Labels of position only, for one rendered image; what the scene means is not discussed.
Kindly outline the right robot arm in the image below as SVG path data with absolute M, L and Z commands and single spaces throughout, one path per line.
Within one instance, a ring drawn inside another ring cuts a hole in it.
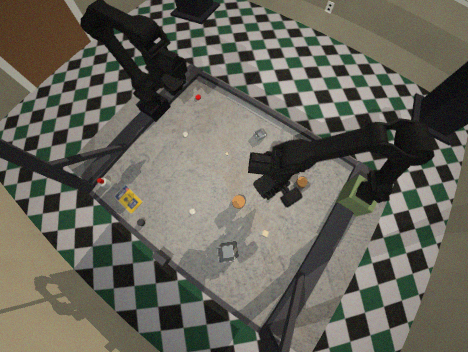
M 389 143 L 387 130 L 396 130 L 394 144 Z M 387 158 L 380 171 L 370 171 L 368 181 L 362 181 L 357 189 L 356 196 L 369 205 L 374 200 L 377 203 L 389 201 L 393 183 L 410 166 L 426 164 L 434 157 L 428 126 L 399 118 L 389 123 L 372 122 L 364 128 L 315 141 L 289 140 L 283 145 L 273 146 L 271 155 L 251 152 L 248 173 L 263 175 L 254 181 L 253 186 L 263 199 L 269 200 L 275 196 L 275 189 L 279 188 L 272 175 L 287 180 L 294 174 L 305 172 L 317 162 L 365 152 L 378 153 Z

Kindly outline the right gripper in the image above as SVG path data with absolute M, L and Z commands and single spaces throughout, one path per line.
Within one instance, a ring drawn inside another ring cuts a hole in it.
M 283 193 L 283 196 L 281 196 L 280 199 L 281 199 L 281 201 L 282 201 L 282 203 L 284 204 L 285 207 L 288 208 L 291 205 L 293 205 L 294 203 L 296 203 L 297 201 L 299 201 L 300 199 L 302 199 L 302 194 L 298 190 L 297 187 L 295 187 L 292 190 L 289 190 L 288 186 L 290 185 L 289 180 L 291 178 L 289 178 L 287 180 L 281 180 L 276 175 L 272 175 L 272 177 L 273 177 L 274 180 L 277 180 L 278 184 L 281 183 L 279 189 L 277 189 L 275 191 L 275 193 L 278 193 L 280 191 Z

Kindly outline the orange flat disc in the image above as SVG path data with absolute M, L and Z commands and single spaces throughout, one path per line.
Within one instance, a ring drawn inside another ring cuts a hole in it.
M 298 187 L 303 188 L 307 185 L 307 179 L 305 177 L 299 177 L 296 181 Z

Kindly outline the grey flat bar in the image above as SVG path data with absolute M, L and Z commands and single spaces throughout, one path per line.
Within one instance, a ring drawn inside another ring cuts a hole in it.
M 254 113 L 255 115 L 259 116 L 260 118 L 264 119 L 268 123 L 272 124 L 273 126 L 277 127 L 278 129 L 282 130 L 284 127 L 280 123 L 276 122 L 275 120 L 271 119 L 270 117 L 266 116 L 265 114 L 261 113 L 260 111 L 256 110 L 255 108 L 249 106 L 248 104 L 244 103 L 243 101 L 237 99 L 236 97 L 232 95 L 227 96 L 228 99 L 231 101 L 237 103 L 238 105 L 242 106 L 243 108 L 249 110 L 250 112 Z

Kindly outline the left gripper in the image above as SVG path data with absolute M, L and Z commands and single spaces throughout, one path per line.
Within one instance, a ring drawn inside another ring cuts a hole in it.
M 143 101 L 144 103 L 146 103 L 147 105 L 151 105 L 152 103 L 157 103 L 158 105 L 160 104 L 160 106 L 162 106 L 160 100 L 159 100 L 159 96 L 157 96 L 157 94 L 155 92 L 157 92 L 160 87 L 158 86 L 157 84 L 157 77 L 158 75 L 161 73 L 162 75 L 165 74 L 163 71 L 160 71 L 159 69 L 156 69 L 156 70 L 152 70 L 152 69 L 149 69 L 145 66 L 145 69 L 149 71 L 150 73 L 150 80 L 153 81 L 153 85 L 150 86 L 149 88 L 145 85 L 143 85 L 137 92 L 136 92 L 136 96 L 138 99 L 140 99 L 141 101 Z M 154 91 L 155 92 L 154 92 Z

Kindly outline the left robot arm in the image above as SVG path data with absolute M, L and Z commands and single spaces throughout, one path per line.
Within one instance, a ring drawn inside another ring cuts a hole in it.
M 136 92 L 143 85 L 150 87 L 154 83 L 149 79 L 150 74 L 140 70 L 116 38 L 113 28 L 125 34 L 130 40 L 129 42 L 143 54 L 142 57 L 147 68 L 159 69 L 165 73 L 163 75 L 160 73 L 157 77 L 160 88 L 164 87 L 172 96 L 182 90 L 183 85 L 186 83 L 184 73 L 186 60 L 178 56 L 177 53 L 168 50 L 167 46 L 171 42 L 164 31 L 151 18 L 143 15 L 131 16 L 107 4 L 104 0 L 96 0 L 86 9 L 80 25 L 93 39 L 102 42 L 106 46 L 131 77 L 135 97 L 137 97 Z M 154 43 L 158 38 L 160 38 L 160 41 Z

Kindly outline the orange wooden disc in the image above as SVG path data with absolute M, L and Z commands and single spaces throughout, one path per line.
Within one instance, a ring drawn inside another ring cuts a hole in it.
M 237 195 L 237 196 L 235 196 L 235 197 L 233 198 L 232 204 L 233 204 L 233 206 L 234 206 L 235 208 L 240 209 L 240 208 L 242 208 L 242 207 L 244 206 L 244 204 L 245 204 L 245 199 L 244 199 L 242 196 Z

